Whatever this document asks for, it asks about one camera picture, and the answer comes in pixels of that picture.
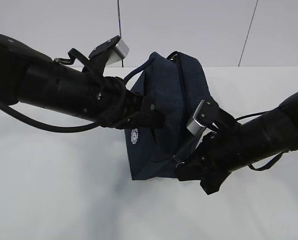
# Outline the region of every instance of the zipper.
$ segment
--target zipper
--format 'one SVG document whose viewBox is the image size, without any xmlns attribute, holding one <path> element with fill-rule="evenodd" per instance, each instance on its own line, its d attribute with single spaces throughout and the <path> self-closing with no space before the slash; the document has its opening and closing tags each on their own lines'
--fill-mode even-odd
<svg viewBox="0 0 298 240">
<path fill-rule="evenodd" d="M 186 119 L 187 119 L 187 92 L 186 92 L 186 84 L 185 84 L 185 78 L 184 78 L 184 73 L 182 69 L 182 62 L 181 59 L 177 54 L 172 56 L 173 63 L 175 63 L 178 67 L 178 74 L 179 74 L 179 86 L 180 86 L 180 91 L 182 95 L 182 114 L 181 114 L 181 119 L 180 119 L 180 132 L 179 132 L 179 140 L 176 145 L 176 149 L 173 155 L 175 155 L 178 152 L 178 149 L 181 147 L 182 144 L 182 139 L 185 136 L 185 131 L 186 131 Z"/>
</svg>

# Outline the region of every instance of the bag logo patch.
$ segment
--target bag logo patch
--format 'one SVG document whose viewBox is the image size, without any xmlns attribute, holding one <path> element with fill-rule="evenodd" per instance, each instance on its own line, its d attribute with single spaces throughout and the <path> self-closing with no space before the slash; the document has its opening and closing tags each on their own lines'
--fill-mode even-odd
<svg viewBox="0 0 298 240">
<path fill-rule="evenodd" d="M 132 144 L 136 144 L 138 142 L 138 129 L 135 128 L 135 129 L 132 129 L 131 130 L 131 142 Z"/>
</svg>

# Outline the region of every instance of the black cable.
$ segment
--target black cable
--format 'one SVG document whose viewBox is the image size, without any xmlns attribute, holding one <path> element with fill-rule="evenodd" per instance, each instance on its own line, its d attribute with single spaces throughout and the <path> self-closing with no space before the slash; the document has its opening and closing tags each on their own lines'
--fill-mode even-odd
<svg viewBox="0 0 298 240">
<path fill-rule="evenodd" d="M 238 118 L 236 118 L 235 120 L 236 120 L 236 121 L 239 121 L 239 120 L 242 120 L 242 119 L 246 119 L 246 118 L 251 118 L 251 117 L 259 116 L 259 115 L 265 114 L 265 113 L 267 113 L 267 112 L 268 112 L 268 111 L 262 111 L 262 112 L 253 113 L 253 114 L 249 114 L 249 115 L 245 115 L 245 116 L 238 117 Z"/>
<path fill-rule="evenodd" d="M 288 153 L 288 152 L 289 152 L 289 150 L 286 150 L 286 151 L 283 151 L 283 152 L 279 153 L 278 155 L 276 155 L 275 157 L 273 157 L 273 159 L 271 159 L 266 165 L 264 165 L 262 167 L 255 168 L 252 164 L 248 165 L 248 167 L 251 170 L 258 171 L 258 172 L 261 172 L 261 171 L 264 171 L 264 170 L 268 170 L 273 165 L 275 165 L 276 162 L 278 162 L 281 159 L 281 157 L 283 156 L 283 154 Z"/>
<path fill-rule="evenodd" d="M 77 49 L 72 48 L 69 52 L 68 55 L 71 60 L 75 61 L 77 59 L 79 62 L 81 62 L 90 72 L 93 73 L 95 77 L 97 77 L 100 80 L 100 85 L 101 85 L 101 91 L 104 89 L 105 84 L 106 84 L 106 79 L 102 74 L 98 72 L 96 69 L 95 65 L 88 59 L 86 58 L 81 52 L 79 52 Z"/>
<path fill-rule="evenodd" d="M 206 124 L 206 127 L 213 132 L 216 132 L 216 133 L 219 132 L 219 128 L 217 128 L 216 126 L 214 126 L 212 124 Z"/>
<path fill-rule="evenodd" d="M 15 119 L 18 119 L 19 121 L 28 124 L 32 127 L 35 127 L 37 129 L 45 130 L 48 132 L 54 132 L 54 133 L 79 133 L 84 132 L 87 130 L 94 129 L 99 126 L 97 122 L 93 122 L 87 125 L 83 126 L 73 126 L 73 127 L 62 127 L 62 126 L 53 126 L 49 125 L 40 121 L 36 121 L 26 115 L 23 115 L 22 113 L 14 110 L 13 108 L 9 107 L 2 101 L 0 101 L 0 110 L 5 112 L 6 114 L 10 115 L 11 117 L 14 117 Z"/>
</svg>

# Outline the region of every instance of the navy blue bag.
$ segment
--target navy blue bag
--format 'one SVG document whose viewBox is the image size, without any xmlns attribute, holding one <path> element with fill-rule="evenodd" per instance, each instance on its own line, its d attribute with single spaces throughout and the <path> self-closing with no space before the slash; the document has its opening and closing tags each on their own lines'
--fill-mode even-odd
<svg viewBox="0 0 298 240">
<path fill-rule="evenodd" d="M 186 127 L 189 117 L 201 100 L 211 98 L 206 77 L 199 61 L 181 52 L 168 59 L 153 52 L 144 67 L 131 91 L 154 98 L 155 110 L 165 115 L 165 127 L 125 130 L 131 176 L 175 178 L 177 163 L 195 150 L 200 139 L 184 145 L 193 137 Z"/>
</svg>

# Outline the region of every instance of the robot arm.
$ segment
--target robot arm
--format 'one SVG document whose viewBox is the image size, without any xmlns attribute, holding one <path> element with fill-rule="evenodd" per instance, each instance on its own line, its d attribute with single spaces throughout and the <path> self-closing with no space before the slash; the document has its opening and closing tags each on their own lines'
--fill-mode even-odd
<svg viewBox="0 0 298 240">
<path fill-rule="evenodd" d="M 116 36 L 95 48 L 89 59 L 76 49 L 69 59 L 54 61 L 0 34 L 0 109 L 34 127 L 52 132 L 81 132 L 97 126 L 117 129 L 159 128 L 163 116 L 155 103 L 126 89 L 119 77 L 104 77 L 107 63 L 124 58 L 128 47 Z M 67 67 L 75 60 L 82 72 Z M 85 127 L 62 128 L 39 123 L 8 107 L 18 102 L 92 121 Z"/>
<path fill-rule="evenodd" d="M 213 118 L 211 122 L 217 124 L 220 111 L 217 103 L 204 104 L 198 109 L 195 120 L 206 123 L 210 121 L 208 118 Z M 245 124 L 237 123 L 233 117 L 222 119 L 228 123 L 226 127 L 207 134 L 192 155 L 176 169 L 180 181 L 200 180 L 208 195 L 219 191 L 233 171 L 246 166 L 256 171 L 267 170 L 283 153 L 298 150 L 298 92 L 277 108 Z M 274 155 L 277 156 L 264 167 L 252 166 Z"/>
</svg>

